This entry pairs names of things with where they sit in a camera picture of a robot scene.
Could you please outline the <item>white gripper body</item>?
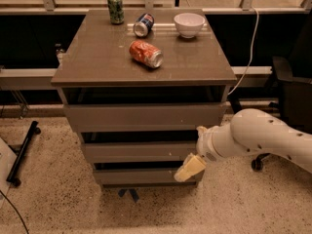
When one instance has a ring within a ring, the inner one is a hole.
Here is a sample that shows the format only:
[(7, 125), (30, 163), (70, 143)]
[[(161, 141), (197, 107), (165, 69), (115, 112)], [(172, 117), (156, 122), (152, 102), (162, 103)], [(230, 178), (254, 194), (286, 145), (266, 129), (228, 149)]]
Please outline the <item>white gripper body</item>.
[(232, 136), (228, 125), (211, 128), (200, 126), (197, 132), (196, 150), (207, 163), (222, 161), (230, 157)]

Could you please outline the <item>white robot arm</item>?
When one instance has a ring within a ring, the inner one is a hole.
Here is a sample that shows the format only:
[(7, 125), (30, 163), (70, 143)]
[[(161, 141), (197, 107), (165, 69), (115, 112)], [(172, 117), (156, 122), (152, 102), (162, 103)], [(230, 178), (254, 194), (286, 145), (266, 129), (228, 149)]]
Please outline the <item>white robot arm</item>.
[(312, 135), (289, 127), (270, 114), (249, 108), (228, 124), (197, 128), (196, 154), (190, 153), (174, 178), (185, 182), (210, 163), (235, 156), (274, 154), (312, 173)]

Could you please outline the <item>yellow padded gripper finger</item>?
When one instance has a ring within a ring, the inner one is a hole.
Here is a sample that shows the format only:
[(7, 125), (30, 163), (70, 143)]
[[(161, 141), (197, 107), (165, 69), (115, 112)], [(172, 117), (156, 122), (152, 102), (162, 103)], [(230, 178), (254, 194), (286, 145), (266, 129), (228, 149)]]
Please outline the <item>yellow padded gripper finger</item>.
[(190, 153), (184, 160), (182, 166), (176, 171), (174, 178), (178, 182), (185, 182), (192, 176), (203, 171), (207, 166), (207, 162), (199, 155)]

